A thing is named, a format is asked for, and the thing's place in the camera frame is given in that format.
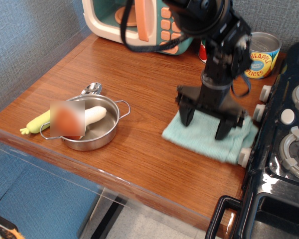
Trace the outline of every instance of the textured wall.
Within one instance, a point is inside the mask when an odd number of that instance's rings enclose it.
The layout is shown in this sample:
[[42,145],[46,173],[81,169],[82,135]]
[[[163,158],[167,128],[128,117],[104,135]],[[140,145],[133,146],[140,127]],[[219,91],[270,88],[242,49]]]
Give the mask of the textured wall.
[[233,3],[252,31],[277,35],[283,52],[299,42],[299,0],[233,0]]
[[0,111],[90,33],[81,0],[0,0]]

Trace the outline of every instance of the microwave handle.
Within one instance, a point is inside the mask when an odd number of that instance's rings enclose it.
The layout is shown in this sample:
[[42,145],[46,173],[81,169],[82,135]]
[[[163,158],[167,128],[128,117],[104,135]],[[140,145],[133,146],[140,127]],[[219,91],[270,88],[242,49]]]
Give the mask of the microwave handle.
[[145,12],[145,1],[152,3],[152,0],[135,0],[135,13],[136,13],[136,22],[137,22],[139,39],[148,42],[149,34],[148,34],[148,29],[146,24],[147,18]]

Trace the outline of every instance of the stove knob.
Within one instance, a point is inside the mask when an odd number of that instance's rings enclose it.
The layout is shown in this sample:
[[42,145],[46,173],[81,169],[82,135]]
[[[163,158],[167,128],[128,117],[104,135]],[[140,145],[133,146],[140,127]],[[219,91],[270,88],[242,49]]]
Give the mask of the stove knob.
[[271,91],[271,86],[263,86],[263,89],[261,90],[259,96],[259,100],[261,100],[264,103],[267,103],[270,91]]
[[285,125],[292,124],[295,120],[295,113],[291,109],[285,109],[280,115],[280,120]]
[[255,111],[254,111],[254,115],[253,115],[253,119],[257,122],[260,122],[264,111],[265,111],[265,107],[266,105],[256,105]]
[[246,168],[250,154],[251,154],[251,148],[242,148],[240,150],[239,157],[238,157],[238,164],[241,165],[243,168]]

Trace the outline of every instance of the can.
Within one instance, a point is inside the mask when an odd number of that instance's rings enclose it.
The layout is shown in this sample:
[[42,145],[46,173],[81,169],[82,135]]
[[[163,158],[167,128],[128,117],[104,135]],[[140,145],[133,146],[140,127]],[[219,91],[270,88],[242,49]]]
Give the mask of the can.
[[245,75],[261,79],[271,74],[282,44],[277,37],[266,32],[252,32],[251,35],[250,57],[253,62]]
[[199,47],[199,53],[198,53],[199,59],[206,63],[207,61],[207,53],[206,53],[206,40],[203,39],[200,41],[200,47]]

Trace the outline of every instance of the toy microwave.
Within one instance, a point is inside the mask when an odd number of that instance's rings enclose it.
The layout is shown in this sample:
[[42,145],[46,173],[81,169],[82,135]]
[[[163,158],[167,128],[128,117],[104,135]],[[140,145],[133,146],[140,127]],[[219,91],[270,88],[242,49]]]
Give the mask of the toy microwave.
[[[82,0],[82,3],[84,18],[91,31],[100,37],[121,43],[120,23],[126,0]],[[162,0],[135,0],[126,31],[129,44],[160,45],[181,34],[169,7]],[[192,38],[189,38],[164,53],[179,55],[186,51],[191,42]]]

